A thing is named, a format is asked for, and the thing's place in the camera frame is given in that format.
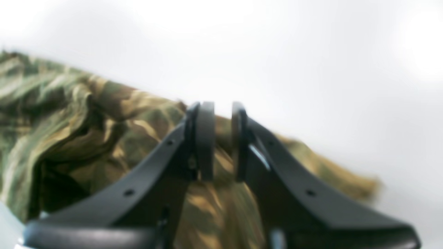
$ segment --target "black plastic arm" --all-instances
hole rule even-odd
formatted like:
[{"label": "black plastic arm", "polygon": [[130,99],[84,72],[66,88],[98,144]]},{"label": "black plastic arm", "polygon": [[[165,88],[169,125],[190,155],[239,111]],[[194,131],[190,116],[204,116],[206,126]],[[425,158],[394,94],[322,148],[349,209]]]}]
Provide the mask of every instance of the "black plastic arm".
[{"label": "black plastic arm", "polygon": [[266,128],[233,105],[237,180],[255,194],[272,249],[417,249],[414,229],[308,172]]},{"label": "black plastic arm", "polygon": [[[199,156],[197,162],[195,157],[202,151],[212,152],[207,146],[215,138],[213,117],[213,104],[192,105],[175,130],[123,179],[30,222],[23,245],[36,249],[172,248],[187,187],[197,179],[199,165],[206,165],[201,172],[206,180],[212,177],[213,153]],[[205,128],[204,137],[196,136],[197,127]]]},{"label": "black plastic arm", "polygon": [[[313,176],[238,102],[233,105],[232,134],[236,179],[255,194],[267,248],[420,248],[410,225],[349,199]],[[213,178],[214,147],[214,105],[196,103],[126,177],[30,222],[23,245],[33,249],[172,248],[189,183]]]}]

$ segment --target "black mount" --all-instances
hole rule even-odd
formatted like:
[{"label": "black mount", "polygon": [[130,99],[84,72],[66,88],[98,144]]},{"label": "black mount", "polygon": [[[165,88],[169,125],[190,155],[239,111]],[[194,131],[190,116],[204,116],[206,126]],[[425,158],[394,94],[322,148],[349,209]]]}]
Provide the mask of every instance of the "black mount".
[{"label": "black mount", "polygon": [[[352,201],[309,173],[235,102],[236,179],[255,194],[270,249],[418,249],[413,227]],[[181,123],[127,176],[49,217],[31,221],[34,249],[169,249],[191,181],[213,179],[214,104]]]}]

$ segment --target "camouflage fabric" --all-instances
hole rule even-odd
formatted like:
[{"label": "camouflage fabric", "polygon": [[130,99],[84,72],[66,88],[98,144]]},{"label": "camouflage fabric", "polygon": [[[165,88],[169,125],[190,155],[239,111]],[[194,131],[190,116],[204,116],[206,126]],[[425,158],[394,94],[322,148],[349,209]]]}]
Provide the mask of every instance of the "camouflage fabric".
[{"label": "camouflage fabric", "polygon": [[[81,70],[0,54],[0,199],[26,223],[93,195],[126,175],[177,125],[186,106]],[[234,182],[230,120],[217,117],[215,180],[190,185],[176,248],[257,249],[264,243],[253,195]],[[304,143],[278,136],[310,172],[363,200],[377,181]]]}]

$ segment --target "camouflage clothing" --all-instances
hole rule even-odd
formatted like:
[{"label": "camouflage clothing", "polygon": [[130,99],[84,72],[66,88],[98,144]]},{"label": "camouflage clothing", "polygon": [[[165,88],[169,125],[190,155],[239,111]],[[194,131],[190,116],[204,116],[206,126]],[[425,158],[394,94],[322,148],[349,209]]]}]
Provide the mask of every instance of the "camouflage clothing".
[{"label": "camouflage clothing", "polygon": [[[22,222],[88,197],[136,166],[186,106],[68,66],[0,54],[0,199]],[[230,120],[217,117],[213,183],[192,183],[176,248],[260,248],[260,216],[234,182]],[[310,172],[354,199],[377,182],[278,136]]]}]

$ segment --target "white background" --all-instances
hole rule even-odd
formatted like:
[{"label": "white background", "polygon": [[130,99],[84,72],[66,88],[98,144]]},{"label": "white background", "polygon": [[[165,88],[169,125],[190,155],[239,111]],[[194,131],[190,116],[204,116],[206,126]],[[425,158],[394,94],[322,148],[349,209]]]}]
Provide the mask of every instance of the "white background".
[{"label": "white background", "polygon": [[[267,128],[378,176],[377,209],[443,248],[441,1],[1,0],[0,45],[215,101],[227,117],[241,101]],[[11,248],[21,227],[4,210]]]}]

